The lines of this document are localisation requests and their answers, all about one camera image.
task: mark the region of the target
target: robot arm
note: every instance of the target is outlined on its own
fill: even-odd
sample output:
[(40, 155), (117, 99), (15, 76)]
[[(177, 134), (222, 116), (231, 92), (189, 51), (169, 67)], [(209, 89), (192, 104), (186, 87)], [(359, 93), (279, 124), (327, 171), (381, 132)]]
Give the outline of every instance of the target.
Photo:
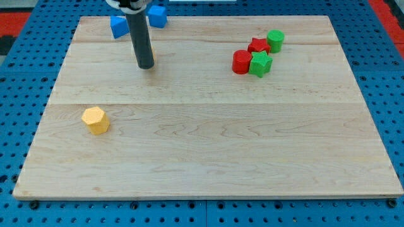
[(152, 46), (146, 22), (146, 5), (152, 0), (105, 0), (111, 7), (120, 9), (126, 16), (138, 66), (154, 66)]

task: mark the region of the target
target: red surface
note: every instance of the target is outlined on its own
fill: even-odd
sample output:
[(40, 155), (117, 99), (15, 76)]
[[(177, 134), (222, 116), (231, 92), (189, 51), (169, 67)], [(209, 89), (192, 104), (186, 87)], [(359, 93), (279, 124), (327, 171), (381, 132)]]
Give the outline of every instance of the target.
[(271, 47), (266, 42), (266, 38), (252, 38), (252, 42), (248, 45), (248, 52), (262, 52), (270, 53)]
[(253, 56), (246, 50), (238, 50), (233, 54), (233, 72), (237, 74), (248, 73)]
[(391, 13), (390, 7), (383, 0), (369, 0), (369, 4), (404, 58), (404, 30), (398, 25), (398, 20)]
[(12, 35), (17, 37), (31, 13), (0, 13), (0, 37)]

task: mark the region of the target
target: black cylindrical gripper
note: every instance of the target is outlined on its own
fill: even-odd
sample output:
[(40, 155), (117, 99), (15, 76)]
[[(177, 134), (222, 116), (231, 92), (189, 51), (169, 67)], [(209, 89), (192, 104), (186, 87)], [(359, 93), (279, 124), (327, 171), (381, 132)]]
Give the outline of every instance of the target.
[(141, 69), (154, 66), (152, 46), (150, 45), (145, 10), (134, 15), (126, 14), (129, 32), (131, 34), (134, 54)]

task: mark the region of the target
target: wood grain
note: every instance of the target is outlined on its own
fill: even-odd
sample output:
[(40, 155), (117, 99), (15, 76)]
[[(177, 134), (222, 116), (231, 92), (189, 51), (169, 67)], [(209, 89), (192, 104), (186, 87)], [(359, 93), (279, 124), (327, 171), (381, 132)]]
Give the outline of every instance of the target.
[[(14, 189), (17, 199), (346, 199), (403, 189), (325, 16), (174, 17), (136, 67), (107, 17), (80, 20)], [(232, 53), (274, 28), (263, 79)], [(109, 131), (80, 117), (99, 105)]]

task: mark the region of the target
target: red cylinder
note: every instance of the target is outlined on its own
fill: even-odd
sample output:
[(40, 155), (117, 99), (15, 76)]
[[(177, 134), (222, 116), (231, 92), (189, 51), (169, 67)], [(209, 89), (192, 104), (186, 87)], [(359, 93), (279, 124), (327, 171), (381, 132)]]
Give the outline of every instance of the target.
[(246, 50), (238, 50), (233, 54), (233, 72), (237, 74), (248, 73), (253, 56)]

